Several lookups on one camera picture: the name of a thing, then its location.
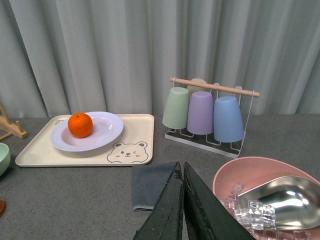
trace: gray towel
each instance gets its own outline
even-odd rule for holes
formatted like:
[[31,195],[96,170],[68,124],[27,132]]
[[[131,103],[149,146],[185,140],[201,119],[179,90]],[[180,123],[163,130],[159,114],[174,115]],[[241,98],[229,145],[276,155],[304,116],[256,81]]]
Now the gray towel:
[[134,211],[152,210],[176,162],[132,167],[132,206]]

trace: white curtain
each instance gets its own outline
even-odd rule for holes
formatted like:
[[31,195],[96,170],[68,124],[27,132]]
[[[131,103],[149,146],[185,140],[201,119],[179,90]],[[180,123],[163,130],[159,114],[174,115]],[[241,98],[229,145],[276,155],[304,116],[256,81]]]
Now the white curtain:
[[320,113],[319,13],[319,0],[2,0],[0,101],[12,118],[161,115],[177,77],[258,91],[254,115]]

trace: gray countertop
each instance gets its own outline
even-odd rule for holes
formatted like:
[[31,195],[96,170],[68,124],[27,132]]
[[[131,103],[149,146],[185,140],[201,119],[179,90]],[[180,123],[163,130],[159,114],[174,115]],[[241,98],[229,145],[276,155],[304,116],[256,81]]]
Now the gray countertop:
[[[15,164],[49,120],[20,119],[29,136],[2,141],[10,148],[11,163],[0,176],[0,199],[7,204],[0,217],[0,239],[132,239],[150,211],[133,212],[131,167],[21,168]],[[178,161],[183,168],[188,162],[211,189],[218,169],[232,159],[166,139],[161,120],[155,117],[149,164]],[[246,156],[280,160],[320,180],[320,114],[250,116],[239,157]],[[188,239],[186,225],[183,239]]]

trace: metal scoop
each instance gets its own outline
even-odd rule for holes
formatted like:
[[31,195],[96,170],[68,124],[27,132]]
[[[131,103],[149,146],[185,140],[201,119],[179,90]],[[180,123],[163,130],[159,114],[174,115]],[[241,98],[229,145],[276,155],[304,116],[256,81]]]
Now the metal scoop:
[[277,230],[301,230],[320,226],[320,186],[299,176],[283,176],[238,196],[235,209],[248,207],[248,200],[272,205]]

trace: bear face print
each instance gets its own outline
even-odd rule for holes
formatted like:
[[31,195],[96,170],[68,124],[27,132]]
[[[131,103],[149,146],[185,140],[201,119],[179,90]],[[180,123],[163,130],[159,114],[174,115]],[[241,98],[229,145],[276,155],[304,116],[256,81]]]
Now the bear face print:
[[110,163],[143,163],[148,159],[146,152],[147,143],[139,141],[136,144],[125,144],[118,141],[113,144],[113,150],[108,154],[106,159]]

